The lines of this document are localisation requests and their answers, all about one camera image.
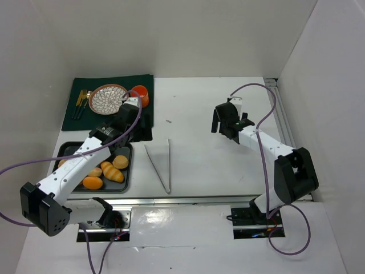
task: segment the black utensil handle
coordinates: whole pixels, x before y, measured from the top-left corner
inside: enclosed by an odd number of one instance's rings
[[[80,110],[80,112],[79,112],[79,114],[78,114],[77,119],[80,119],[80,118],[81,118],[82,113],[84,113],[84,110],[85,110],[85,107],[80,107],[80,108],[81,108],[81,110]]]
[[[79,106],[76,106],[75,110],[74,110],[74,114],[72,115],[71,119],[76,119],[77,114],[78,114],[78,109],[79,109]]]

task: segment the knife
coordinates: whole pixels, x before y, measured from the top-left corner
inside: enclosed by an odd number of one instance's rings
[[[76,111],[78,110],[78,106],[81,104],[83,91],[84,91],[84,90],[80,90],[80,94],[79,94],[78,100],[77,100],[77,102],[76,102],[76,107],[75,107],[75,110],[74,110],[74,114],[72,115],[72,119],[75,119],[75,118],[76,118],[76,117],[75,117],[75,116],[76,116]]]

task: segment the croissant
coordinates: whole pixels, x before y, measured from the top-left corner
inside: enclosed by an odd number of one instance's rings
[[[118,183],[123,182],[124,180],[123,173],[117,170],[111,163],[102,162],[100,166],[102,167],[103,174],[107,179]]]

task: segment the bread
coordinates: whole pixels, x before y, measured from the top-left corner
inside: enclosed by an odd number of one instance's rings
[[[111,163],[102,162],[100,166],[102,167],[103,174],[107,179],[118,183],[123,182],[123,174],[119,170],[117,170]]]
[[[122,170],[122,169],[128,167],[128,164],[129,164],[129,161],[128,161],[127,157],[125,157],[124,155],[118,155],[113,160],[113,166],[115,168],[117,168],[118,170]]]
[[[88,190],[98,190],[100,187],[103,186],[103,181],[101,178],[98,177],[86,177],[82,180],[82,184]]]
[[[95,167],[92,171],[89,172],[89,174],[87,176],[100,177],[102,173],[103,173],[103,171],[101,168]]]
[[[67,161],[67,159],[63,159],[63,160],[59,161],[58,168],[60,168],[66,161]]]

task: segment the orange cup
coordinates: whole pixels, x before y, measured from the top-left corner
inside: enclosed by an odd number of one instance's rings
[[[132,90],[136,91],[139,96],[141,96],[141,100],[142,100],[142,107],[147,107],[148,103],[149,103],[149,97],[148,97],[148,90],[145,86],[135,86],[134,88],[132,88]]]

